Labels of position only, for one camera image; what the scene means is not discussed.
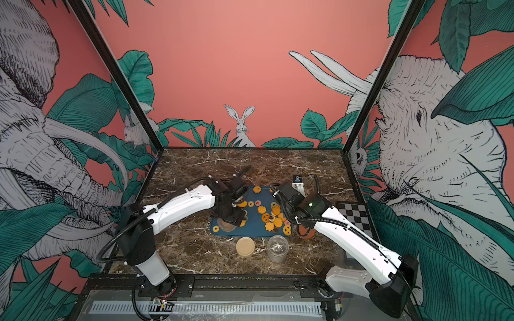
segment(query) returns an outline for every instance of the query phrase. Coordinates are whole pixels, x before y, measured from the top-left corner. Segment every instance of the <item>beige jar lid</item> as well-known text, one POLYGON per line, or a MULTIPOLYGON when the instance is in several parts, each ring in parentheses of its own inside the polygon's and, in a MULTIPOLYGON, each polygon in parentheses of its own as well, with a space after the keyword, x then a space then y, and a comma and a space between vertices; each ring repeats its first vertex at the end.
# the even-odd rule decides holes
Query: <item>beige jar lid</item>
POLYGON ((253 239, 247 236, 242 237, 239 239, 239 241, 237 241, 235 249, 237 253, 242 257, 252 256, 253 251, 255 250, 255 242, 253 241, 253 239))

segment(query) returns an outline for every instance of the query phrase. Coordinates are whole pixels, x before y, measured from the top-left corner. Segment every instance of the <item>checkerboard calibration pattern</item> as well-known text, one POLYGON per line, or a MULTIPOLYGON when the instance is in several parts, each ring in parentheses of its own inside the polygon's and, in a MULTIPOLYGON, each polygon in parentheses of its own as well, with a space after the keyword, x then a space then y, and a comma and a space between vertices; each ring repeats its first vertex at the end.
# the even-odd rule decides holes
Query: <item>checkerboard calibration pattern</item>
POLYGON ((373 238, 366 207, 362 204, 339 203, 339 212, 358 229, 373 238))

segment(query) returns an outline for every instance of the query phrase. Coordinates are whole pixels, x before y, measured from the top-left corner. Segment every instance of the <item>blue tray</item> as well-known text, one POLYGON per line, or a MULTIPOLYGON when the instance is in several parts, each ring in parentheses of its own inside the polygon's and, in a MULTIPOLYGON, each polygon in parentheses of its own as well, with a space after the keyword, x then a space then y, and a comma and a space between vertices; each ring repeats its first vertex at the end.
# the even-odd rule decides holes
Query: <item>blue tray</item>
MULTIPOLYGON (((261 205, 266 207, 266 212, 271 215, 271 203, 277 202, 271 192, 269 191, 269 187, 261 186, 260 193, 253 192, 253 186, 248 186, 248 196, 246 197, 247 202, 254 202, 259 200, 261 201, 261 205)), ((283 237, 288 237, 284 234, 284 224, 278 228, 279 232, 269 232, 264 228, 265 223, 262 221, 262 214, 257 212, 258 206, 254 205, 253 207, 243 207, 244 210, 248 211, 248 220, 246 221, 245 226, 242 228, 235 228, 232 232, 225 232, 220 229, 218 232, 213 232, 212 228, 217 225, 217 218, 213 218, 211 221, 211 234, 217 236, 248 236, 248 237, 272 237, 275 235, 282 235, 283 237)))

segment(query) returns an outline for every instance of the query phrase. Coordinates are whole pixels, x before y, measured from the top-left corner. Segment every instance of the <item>elephant eye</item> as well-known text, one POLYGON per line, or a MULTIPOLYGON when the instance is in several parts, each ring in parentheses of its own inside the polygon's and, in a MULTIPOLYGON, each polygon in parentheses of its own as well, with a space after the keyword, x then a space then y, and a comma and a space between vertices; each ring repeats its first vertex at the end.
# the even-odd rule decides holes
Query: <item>elephant eye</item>
POLYGON ((418 110, 416 114, 416 120, 418 121, 418 125, 421 127, 421 110, 418 110))

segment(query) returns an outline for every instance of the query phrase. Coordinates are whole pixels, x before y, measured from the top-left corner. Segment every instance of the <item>marble table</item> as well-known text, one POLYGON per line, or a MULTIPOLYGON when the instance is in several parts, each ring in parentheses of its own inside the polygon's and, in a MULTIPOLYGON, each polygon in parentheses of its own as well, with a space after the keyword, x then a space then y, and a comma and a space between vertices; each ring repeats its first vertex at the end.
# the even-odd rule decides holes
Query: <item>marble table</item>
MULTIPOLYGON (((322 194, 333 204, 356 201, 348 172, 339 150, 286 149, 165 149, 141 205, 160 202, 179 186, 212 174, 228 177, 247 165, 255 168, 245 177, 249 185, 269 185, 289 180, 295 174, 317 174, 322 194)), ((314 188, 311 177, 304 179, 306 193, 314 188)), ((156 236, 157 251, 174 273, 194 274, 317 274, 325 267, 348 267, 345 252, 332 240, 317 233, 311 240, 294 231, 288 238, 289 252, 283 263, 266 255, 267 239, 255 238, 251 257, 238 257, 237 237, 210 233, 210 211, 200 211, 169 226, 156 236)), ((115 262, 110 273, 134 273, 115 262)))

